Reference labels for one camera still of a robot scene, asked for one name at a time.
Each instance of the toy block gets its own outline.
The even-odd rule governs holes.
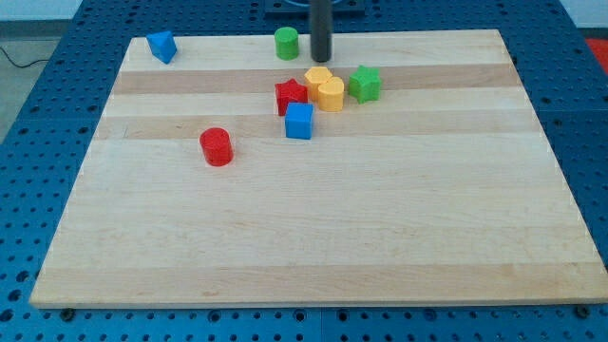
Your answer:
[[[375,67],[359,66],[349,79],[349,94],[362,104],[380,98],[380,71]]]
[[[311,101],[317,100],[319,86],[326,83],[332,76],[332,72],[325,66],[313,66],[306,71],[304,79],[306,79],[308,96]]]
[[[313,136],[312,104],[290,103],[285,116],[285,135],[293,139],[310,139]]]
[[[169,64],[178,51],[171,31],[151,33],[146,35],[145,38],[152,54],[165,64]]]
[[[290,61],[299,54],[297,41],[297,30],[295,28],[284,27],[275,31],[276,57]]]
[[[339,77],[331,77],[319,86],[319,109],[330,112],[342,110],[344,106],[344,82]]]
[[[308,102],[307,87],[299,84],[295,79],[291,79],[282,84],[275,84],[275,95],[278,116],[285,116],[289,103],[296,102],[305,104]]]
[[[230,135],[219,127],[209,128],[199,138],[202,154],[212,166],[223,166],[233,158]]]

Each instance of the wooden tabletop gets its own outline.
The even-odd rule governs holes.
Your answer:
[[[496,30],[335,34],[380,101],[285,138],[272,36],[126,53],[31,303],[40,308],[601,302],[608,275]],[[198,137],[231,134],[205,163]]]

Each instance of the blue pegboard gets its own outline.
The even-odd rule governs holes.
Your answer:
[[[608,305],[38,311],[28,297],[133,36],[306,32],[261,1],[84,0],[0,145],[0,341],[608,340]],[[608,262],[608,87],[557,0],[367,0],[335,31],[499,29]]]

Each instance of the blue block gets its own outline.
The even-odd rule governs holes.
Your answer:
[[[285,135],[293,139],[310,139],[313,136],[312,104],[290,103],[285,115]]]
[[[171,31],[151,33],[146,35],[145,38],[148,40],[152,54],[165,64],[169,64],[178,51]]]

